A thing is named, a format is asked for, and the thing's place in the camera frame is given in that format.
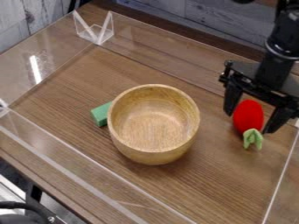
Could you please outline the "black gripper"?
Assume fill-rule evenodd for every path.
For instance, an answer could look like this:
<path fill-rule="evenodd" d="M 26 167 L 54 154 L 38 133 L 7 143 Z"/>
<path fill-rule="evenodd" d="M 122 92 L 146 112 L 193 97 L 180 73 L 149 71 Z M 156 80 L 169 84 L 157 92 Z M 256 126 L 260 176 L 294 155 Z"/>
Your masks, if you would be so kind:
<path fill-rule="evenodd" d="M 289 119 L 299 117 L 299 76 L 289 74 L 282 86 L 274 90 L 257 81 L 254 74 L 256 62 L 226 60 L 218 81 L 225 88 L 224 112 L 232 115 L 242 94 L 248 94 L 274 107 L 268 118 L 262 134 L 274 133 Z"/>

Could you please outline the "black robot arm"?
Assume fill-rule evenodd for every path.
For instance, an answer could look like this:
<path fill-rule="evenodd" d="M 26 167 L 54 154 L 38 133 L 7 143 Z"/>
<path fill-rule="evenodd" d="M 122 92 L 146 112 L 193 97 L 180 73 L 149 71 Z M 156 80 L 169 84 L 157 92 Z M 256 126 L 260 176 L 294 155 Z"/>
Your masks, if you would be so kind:
<path fill-rule="evenodd" d="M 230 116 L 242 94 L 272 105 L 274 110 L 261 133 L 274 133 L 289 119 L 299 118 L 299 78 L 290 75 L 299 62 L 299 0 L 277 0 L 274 26 L 265 39 L 265 55 L 258 63 L 224 62 L 222 110 Z"/>

